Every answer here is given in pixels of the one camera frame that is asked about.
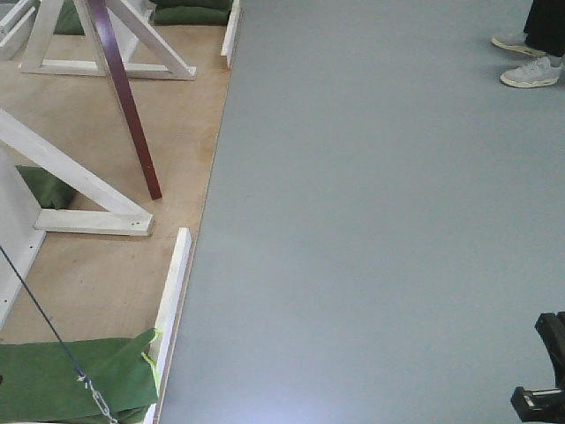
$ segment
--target green bag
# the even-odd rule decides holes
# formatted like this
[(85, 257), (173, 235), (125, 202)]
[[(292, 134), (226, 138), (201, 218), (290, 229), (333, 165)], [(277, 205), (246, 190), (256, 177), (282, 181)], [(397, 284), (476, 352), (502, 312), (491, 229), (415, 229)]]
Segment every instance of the green bag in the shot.
[(17, 165), (16, 169), (42, 208), (67, 208), (77, 191), (43, 168)]
[(205, 7), (207, 9), (216, 9), (219, 11), (231, 10), (233, 0), (151, 0), (153, 3), (161, 7)]
[(84, 35), (79, 14), (72, 0), (64, 0), (59, 19), (56, 22), (55, 34)]
[[(144, 353), (157, 335), (67, 344), (120, 424), (139, 422), (157, 401), (154, 364)], [(0, 344), (0, 375), (0, 423), (108, 423), (59, 343)]]
[(204, 7), (162, 7), (157, 6), (153, 13), (156, 25), (228, 25), (229, 11), (218, 11)]

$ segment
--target wooden platform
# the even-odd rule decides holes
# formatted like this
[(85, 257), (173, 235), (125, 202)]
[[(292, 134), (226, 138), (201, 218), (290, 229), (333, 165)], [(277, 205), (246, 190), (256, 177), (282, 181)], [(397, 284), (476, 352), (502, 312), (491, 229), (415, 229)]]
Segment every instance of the wooden platform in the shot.
[[(129, 337), (153, 325), (179, 227), (195, 241), (230, 77), (220, 56), (225, 27), (168, 26), (159, 32), (199, 67), (195, 81), (132, 81), (163, 199), (151, 201), (107, 80), (29, 75), (21, 52), (0, 63), (0, 108), (155, 216), (151, 238), (49, 234), (28, 283), (66, 340)], [(57, 36), (48, 56), (90, 59), (83, 37)], [(140, 46), (134, 57), (158, 63)], [(28, 163), (12, 153), (16, 163)], [(73, 208), (96, 209), (78, 197)], [(1, 343), (52, 340), (20, 294)]]

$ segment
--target dark red wooden pole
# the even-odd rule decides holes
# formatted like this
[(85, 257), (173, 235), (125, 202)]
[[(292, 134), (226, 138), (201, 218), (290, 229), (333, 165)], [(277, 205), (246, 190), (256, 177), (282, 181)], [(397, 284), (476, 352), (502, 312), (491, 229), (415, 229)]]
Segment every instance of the dark red wooden pole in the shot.
[(132, 134), (133, 144), (138, 154), (139, 163), (143, 170), (143, 175), (147, 181), (147, 188), (151, 194), (151, 199), (161, 199), (161, 188), (153, 166), (153, 160), (149, 153), (147, 139), (141, 126), (138, 109), (133, 100), (132, 88), (125, 73), (124, 63), (117, 46), (114, 28), (109, 20), (108, 7), (106, 0), (87, 0), (90, 11), (94, 18), (94, 29), (102, 41), (104, 56), (109, 68), (112, 83), (116, 89), (117, 98), (125, 116), (125, 121)]

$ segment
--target shoe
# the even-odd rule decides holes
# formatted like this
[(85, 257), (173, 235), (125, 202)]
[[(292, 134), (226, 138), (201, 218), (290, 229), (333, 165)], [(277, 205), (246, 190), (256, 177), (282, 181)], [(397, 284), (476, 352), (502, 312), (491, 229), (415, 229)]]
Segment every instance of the shoe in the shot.
[(532, 60), (516, 69), (501, 75), (501, 81), (507, 86), (518, 88), (534, 88), (551, 86), (561, 75), (563, 65), (551, 66), (548, 57)]
[(491, 43), (501, 49), (517, 51), (529, 57), (538, 58), (546, 55), (545, 51), (526, 46), (526, 37), (527, 34), (524, 33), (497, 34), (491, 38)]

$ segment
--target white wooden frame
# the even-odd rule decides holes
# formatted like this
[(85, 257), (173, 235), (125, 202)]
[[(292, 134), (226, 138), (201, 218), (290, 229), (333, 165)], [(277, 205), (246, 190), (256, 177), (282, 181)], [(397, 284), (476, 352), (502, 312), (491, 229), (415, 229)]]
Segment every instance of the white wooden frame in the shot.
[[(95, 31), (87, 0), (73, 0), (85, 36), (94, 50), (94, 61), (45, 59), (49, 42), (57, 25), (63, 0), (43, 0), (37, 13), (21, 71), (64, 75), (104, 76), (108, 74), (102, 45)], [(160, 80), (194, 80), (196, 67), (189, 66), (125, 0), (107, 0), (108, 9), (120, 19), (151, 50), (163, 64), (124, 63), (128, 77)]]
[(111, 185), (73, 161), (4, 110), (0, 140), (62, 179), (107, 212), (44, 209), (35, 228), (45, 231), (148, 236), (153, 216)]
[(231, 68), (233, 55), (236, 49), (237, 30), (239, 29), (239, 20), (241, 19), (241, 6), (239, 0), (233, 0), (231, 5), (230, 19), (226, 28), (226, 35), (223, 38), (222, 54), (226, 58), (228, 68)]
[[(147, 5), (148, 0), (129, 0), (132, 7), (134, 7), (144, 22), (149, 21), (152, 10)], [(116, 41), (120, 48), (120, 55), (125, 63), (130, 62), (130, 59), (138, 46), (139, 39), (128, 29), (128, 27), (114, 15), (109, 13), (114, 32), (116, 33)]]
[[(169, 273), (162, 291), (161, 303), (154, 327), (161, 331), (158, 338), (149, 345), (149, 357), (155, 362), (159, 375), (159, 400), (149, 407), (142, 424), (157, 424), (160, 418), (163, 396), (170, 370), (170, 359), (175, 345), (178, 320), (183, 308), (183, 294), (186, 270), (192, 245), (188, 228), (180, 228), (175, 249), (169, 265)], [(20, 422), (14, 424), (49, 424)]]
[[(26, 277), (45, 239), (45, 231), (34, 228), (41, 207), (0, 146), (0, 244), (12, 263)], [(21, 282), (0, 256), (0, 328), (10, 312)]]
[(0, 60), (10, 60), (26, 42), (34, 26), (34, 0), (19, 0), (0, 19)]

